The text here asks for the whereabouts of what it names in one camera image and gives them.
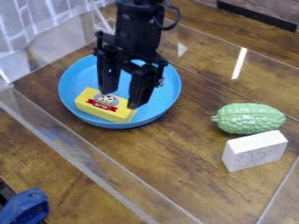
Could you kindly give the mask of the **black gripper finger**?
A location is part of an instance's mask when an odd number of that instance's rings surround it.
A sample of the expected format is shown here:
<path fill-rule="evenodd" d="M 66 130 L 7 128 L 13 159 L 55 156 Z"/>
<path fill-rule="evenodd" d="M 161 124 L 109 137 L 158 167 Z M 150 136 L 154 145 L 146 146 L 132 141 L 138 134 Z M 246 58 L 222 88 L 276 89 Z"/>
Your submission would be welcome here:
<path fill-rule="evenodd" d="M 101 52 L 97 55 L 97 84 L 104 95 L 117 91 L 118 78 L 117 62 L 110 54 Z"/>
<path fill-rule="evenodd" d="M 132 72 L 126 104 L 130 109 L 148 103 L 154 88 L 164 84 L 162 72 L 161 66 L 152 65 L 144 65 Z"/>

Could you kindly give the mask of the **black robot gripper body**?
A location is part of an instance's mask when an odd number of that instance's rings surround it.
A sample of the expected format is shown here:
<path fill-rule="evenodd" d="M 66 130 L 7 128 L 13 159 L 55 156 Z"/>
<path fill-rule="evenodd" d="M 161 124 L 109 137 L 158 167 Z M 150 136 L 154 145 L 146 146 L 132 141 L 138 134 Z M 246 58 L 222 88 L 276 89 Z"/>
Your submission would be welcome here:
<path fill-rule="evenodd" d="M 132 60 L 162 69 L 165 59 L 157 53 L 164 27 L 164 0 L 116 0 L 116 31 L 96 32 L 98 70 L 132 70 Z"/>

